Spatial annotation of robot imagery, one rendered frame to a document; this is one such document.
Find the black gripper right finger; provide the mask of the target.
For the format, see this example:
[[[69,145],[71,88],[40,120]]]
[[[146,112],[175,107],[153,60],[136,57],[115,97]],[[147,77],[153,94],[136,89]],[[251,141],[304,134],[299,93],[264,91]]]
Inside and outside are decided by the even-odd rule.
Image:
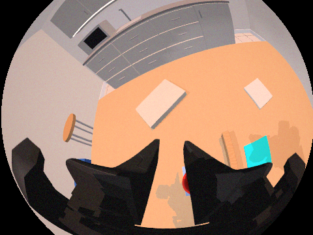
[[[246,169],[233,169],[190,141],[185,141],[183,146],[183,160],[195,225],[208,223],[208,217],[238,188],[267,177],[273,167],[271,162],[266,162]]]

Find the dark red cup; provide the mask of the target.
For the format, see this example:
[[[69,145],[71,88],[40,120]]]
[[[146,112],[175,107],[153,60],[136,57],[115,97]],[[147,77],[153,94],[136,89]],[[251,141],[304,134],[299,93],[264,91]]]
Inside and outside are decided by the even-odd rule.
[[[185,175],[183,176],[183,180],[182,180],[182,184],[183,184],[183,190],[186,191],[186,193],[190,194],[190,188],[188,188],[188,181],[187,181],[187,176],[186,176],[186,173]]]

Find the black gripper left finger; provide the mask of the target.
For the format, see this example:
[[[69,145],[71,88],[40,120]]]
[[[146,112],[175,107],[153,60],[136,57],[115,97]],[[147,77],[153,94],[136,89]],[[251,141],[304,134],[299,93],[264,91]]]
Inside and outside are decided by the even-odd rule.
[[[123,199],[134,225],[141,225],[157,171],[159,139],[155,139],[138,154],[123,164],[107,167],[86,163],[80,159],[67,159],[71,177],[92,190]]]

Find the pale pink flat square pad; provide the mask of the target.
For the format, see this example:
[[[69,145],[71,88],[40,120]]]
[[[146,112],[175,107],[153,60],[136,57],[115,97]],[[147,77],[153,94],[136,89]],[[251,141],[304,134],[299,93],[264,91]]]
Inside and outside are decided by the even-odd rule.
[[[253,102],[258,105],[258,109],[261,109],[261,107],[273,97],[271,92],[268,91],[258,78],[248,84],[244,90],[250,95]]]

